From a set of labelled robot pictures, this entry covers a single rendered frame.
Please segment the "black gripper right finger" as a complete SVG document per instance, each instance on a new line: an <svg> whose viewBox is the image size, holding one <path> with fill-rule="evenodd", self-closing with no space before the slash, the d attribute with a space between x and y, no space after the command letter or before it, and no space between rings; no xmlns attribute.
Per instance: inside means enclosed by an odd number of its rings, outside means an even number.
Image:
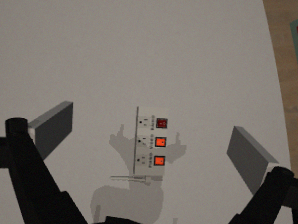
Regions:
<svg viewBox="0 0 298 224"><path fill-rule="evenodd" d="M281 206L292 208L293 224L298 224L298 179L292 171L280 167L280 163L239 126L233 128L227 155L254 195L240 215L237 213L228 224L274 224Z"/></svg>

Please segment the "grey power strip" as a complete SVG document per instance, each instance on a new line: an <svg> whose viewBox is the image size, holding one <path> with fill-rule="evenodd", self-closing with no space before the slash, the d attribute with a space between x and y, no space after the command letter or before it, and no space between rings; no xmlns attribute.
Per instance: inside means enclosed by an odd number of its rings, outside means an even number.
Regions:
<svg viewBox="0 0 298 224"><path fill-rule="evenodd" d="M164 176L167 125L168 108L138 106L133 172L145 178L111 176L110 179L151 183L151 176Z"/></svg>

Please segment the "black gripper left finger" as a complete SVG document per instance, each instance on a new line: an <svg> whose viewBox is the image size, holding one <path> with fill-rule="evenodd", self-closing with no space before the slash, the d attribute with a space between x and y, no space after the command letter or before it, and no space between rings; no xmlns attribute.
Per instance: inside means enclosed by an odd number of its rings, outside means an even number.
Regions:
<svg viewBox="0 0 298 224"><path fill-rule="evenodd" d="M5 121L0 168L9 174L25 224L88 224L67 191L60 191L44 160L72 132L73 102L63 101L28 123ZM39 152L38 152L39 151Z"/></svg>

